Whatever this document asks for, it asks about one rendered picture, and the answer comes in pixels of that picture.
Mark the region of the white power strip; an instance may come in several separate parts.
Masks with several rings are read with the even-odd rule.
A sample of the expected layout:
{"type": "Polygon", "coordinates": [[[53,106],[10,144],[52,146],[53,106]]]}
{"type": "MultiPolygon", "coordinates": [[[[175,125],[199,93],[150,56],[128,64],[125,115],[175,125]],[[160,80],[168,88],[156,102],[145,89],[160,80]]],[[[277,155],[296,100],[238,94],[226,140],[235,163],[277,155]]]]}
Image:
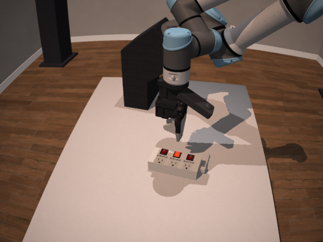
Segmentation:
{"type": "Polygon", "coordinates": [[[149,160],[148,169],[196,180],[198,172],[205,173],[209,160],[201,166],[202,157],[155,147],[149,160]]]}

